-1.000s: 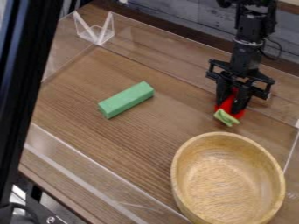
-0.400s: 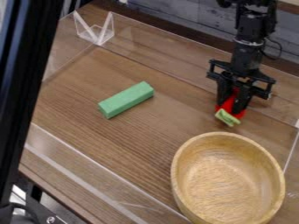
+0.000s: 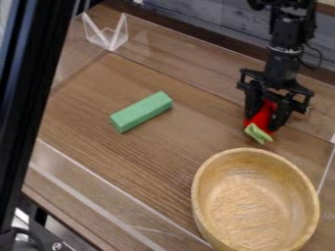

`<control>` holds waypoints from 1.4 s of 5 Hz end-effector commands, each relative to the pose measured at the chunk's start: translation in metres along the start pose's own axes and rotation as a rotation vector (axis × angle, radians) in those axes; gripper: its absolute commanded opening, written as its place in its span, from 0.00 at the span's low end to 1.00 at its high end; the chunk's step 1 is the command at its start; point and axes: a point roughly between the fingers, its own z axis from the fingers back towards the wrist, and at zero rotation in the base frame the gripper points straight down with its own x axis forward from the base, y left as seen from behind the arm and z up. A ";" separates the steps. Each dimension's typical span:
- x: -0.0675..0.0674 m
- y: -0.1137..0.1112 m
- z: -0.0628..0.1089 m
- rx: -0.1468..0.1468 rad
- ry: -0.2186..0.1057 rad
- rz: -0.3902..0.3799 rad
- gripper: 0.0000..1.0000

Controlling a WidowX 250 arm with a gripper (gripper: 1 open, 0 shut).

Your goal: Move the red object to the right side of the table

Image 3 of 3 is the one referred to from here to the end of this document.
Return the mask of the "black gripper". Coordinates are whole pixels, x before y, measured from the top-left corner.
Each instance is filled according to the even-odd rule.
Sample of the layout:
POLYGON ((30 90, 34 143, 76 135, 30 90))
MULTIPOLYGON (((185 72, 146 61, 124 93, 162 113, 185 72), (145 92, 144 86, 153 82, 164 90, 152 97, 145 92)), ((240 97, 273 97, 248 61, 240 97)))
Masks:
POLYGON ((269 81, 260 71, 240 69, 238 72, 236 88, 244 92, 244 116, 248 120, 253 117, 262 99, 272 101, 268 129, 276 131, 285 124, 292 111, 301 114, 307 112, 313 91, 295 79, 279 83, 269 81))

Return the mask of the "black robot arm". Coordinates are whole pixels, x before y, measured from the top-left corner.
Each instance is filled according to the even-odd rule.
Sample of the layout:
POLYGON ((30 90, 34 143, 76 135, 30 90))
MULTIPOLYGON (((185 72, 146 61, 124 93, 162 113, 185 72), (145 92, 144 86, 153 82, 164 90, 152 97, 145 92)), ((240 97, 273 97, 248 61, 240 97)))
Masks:
POLYGON ((316 29, 315 0, 246 0, 254 11, 269 13, 269 54, 262 71, 241 69, 236 88, 244 92, 244 125, 275 132, 292 112, 304 114, 313 91, 299 84, 304 47, 316 29))

